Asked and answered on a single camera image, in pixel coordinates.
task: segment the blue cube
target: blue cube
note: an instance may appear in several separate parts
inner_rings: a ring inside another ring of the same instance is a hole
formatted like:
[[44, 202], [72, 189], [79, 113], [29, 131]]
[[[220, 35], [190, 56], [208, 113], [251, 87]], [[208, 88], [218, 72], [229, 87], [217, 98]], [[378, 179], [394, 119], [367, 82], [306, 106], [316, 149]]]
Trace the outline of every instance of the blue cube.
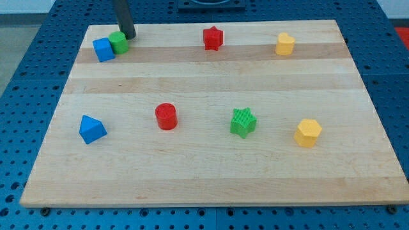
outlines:
[[101, 38], [92, 42], [98, 60], [100, 62], [108, 61], [115, 58], [114, 52], [112, 51], [111, 44], [108, 38]]
[[85, 143], [89, 144], [107, 135], [107, 131], [105, 130], [101, 121], [83, 115], [79, 128], [79, 134], [84, 139]]

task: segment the wood grain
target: wood grain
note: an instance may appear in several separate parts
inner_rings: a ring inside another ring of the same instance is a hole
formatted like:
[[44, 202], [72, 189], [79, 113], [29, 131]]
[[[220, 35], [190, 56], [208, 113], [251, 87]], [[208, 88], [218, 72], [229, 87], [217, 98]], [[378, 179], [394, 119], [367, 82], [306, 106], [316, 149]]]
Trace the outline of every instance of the wood grain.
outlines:
[[[90, 44], [116, 26], [90, 26], [20, 203], [409, 202], [409, 184], [333, 20], [216, 24], [226, 33], [218, 52], [205, 51], [200, 40], [200, 30], [212, 25], [138, 25], [130, 52], [106, 63], [97, 62]], [[292, 56], [273, 53], [283, 31], [297, 39]], [[174, 130], [157, 127], [154, 110], [162, 102], [177, 108]], [[229, 133], [237, 107], [258, 118], [246, 139]], [[100, 119], [108, 135], [85, 145], [78, 134], [83, 114]], [[303, 118], [323, 127], [311, 149], [293, 140]]]

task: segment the red cylinder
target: red cylinder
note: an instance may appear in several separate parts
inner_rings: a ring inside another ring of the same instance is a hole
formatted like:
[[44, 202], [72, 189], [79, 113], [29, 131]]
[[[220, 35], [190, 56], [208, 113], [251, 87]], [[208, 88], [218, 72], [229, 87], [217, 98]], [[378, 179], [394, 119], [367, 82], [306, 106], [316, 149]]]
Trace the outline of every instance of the red cylinder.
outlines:
[[176, 109], [171, 103], [162, 103], [155, 109], [156, 120], [159, 128], [171, 130], [178, 124]]

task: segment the green star block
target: green star block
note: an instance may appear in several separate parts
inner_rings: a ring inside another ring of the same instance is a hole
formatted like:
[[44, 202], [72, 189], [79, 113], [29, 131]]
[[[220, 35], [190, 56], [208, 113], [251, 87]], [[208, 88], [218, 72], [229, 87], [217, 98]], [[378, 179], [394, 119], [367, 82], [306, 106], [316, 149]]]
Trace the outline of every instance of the green star block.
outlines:
[[250, 108], [233, 109], [233, 119], [230, 122], [230, 132], [238, 134], [243, 139], [249, 132], [256, 129], [257, 118], [251, 114]]
[[128, 52], [128, 41], [121, 31], [113, 32], [108, 36], [114, 54], [124, 54]]

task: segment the yellow hexagon block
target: yellow hexagon block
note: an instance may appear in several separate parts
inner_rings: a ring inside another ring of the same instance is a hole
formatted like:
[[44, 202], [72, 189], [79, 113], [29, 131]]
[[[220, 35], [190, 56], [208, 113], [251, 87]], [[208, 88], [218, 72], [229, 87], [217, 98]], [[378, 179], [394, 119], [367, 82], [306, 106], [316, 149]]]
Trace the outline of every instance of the yellow hexagon block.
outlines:
[[303, 119], [297, 126], [294, 139], [301, 147], [311, 148], [315, 145], [322, 127], [314, 119]]
[[288, 33], [281, 33], [277, 39], [275, 53], [278, 55], [290, 55], [293, 53], [295, 38]]

